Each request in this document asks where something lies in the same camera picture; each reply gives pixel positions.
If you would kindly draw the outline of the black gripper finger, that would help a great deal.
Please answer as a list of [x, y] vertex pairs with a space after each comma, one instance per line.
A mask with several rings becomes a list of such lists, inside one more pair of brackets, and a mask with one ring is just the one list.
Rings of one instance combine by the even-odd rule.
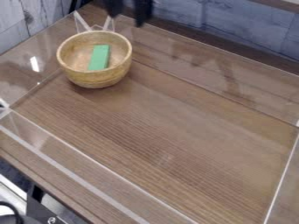
[[104, 0], [107, 14], [115, 18], [124, 9], [124, 0]]
[[134, 0], [135, 26], [142, 27], [154, 15], [155, 0]]

